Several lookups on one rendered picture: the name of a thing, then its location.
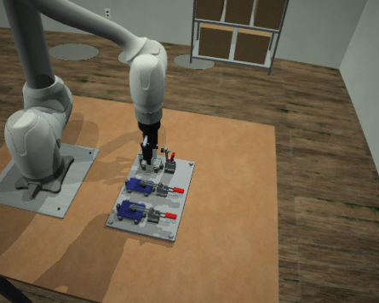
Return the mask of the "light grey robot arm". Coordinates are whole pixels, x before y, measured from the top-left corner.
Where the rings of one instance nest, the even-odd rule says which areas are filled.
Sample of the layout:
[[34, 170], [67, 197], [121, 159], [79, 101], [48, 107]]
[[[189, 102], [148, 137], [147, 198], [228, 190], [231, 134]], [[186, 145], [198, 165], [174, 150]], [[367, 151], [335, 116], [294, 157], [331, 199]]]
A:
[[14, 187], [28, 189], [29, 199], [40, 191], [57, 194], [74, 162], [73, 156], [60, 155], [62, 130], [72, 113], [73, 98], [54, 74], [40, 13], [111, 40], [124, 51], [131, 66], [129, 86], [139, 123], [154, 124], [163, 116], [167, 54], [161, 43], [137, 37], [68, 0], [3, 0], [3, 6], [26, 77], [25, 109], [11, 115], [4, 130], [6, 145], [22, 173]]

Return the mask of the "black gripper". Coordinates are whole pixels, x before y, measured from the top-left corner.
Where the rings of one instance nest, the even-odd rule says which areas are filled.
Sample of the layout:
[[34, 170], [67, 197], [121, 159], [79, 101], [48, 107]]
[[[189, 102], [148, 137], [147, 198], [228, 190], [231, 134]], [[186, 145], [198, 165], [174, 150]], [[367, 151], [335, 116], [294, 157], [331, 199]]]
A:
[[146, 169], [153, 171], [153, 159], [157, 159], [158, 130], [160, 121], [154, 124], [143, 124], [138, 122], [139, 129], [144, 133], [141, 143], [143, 160], [146, 161]]

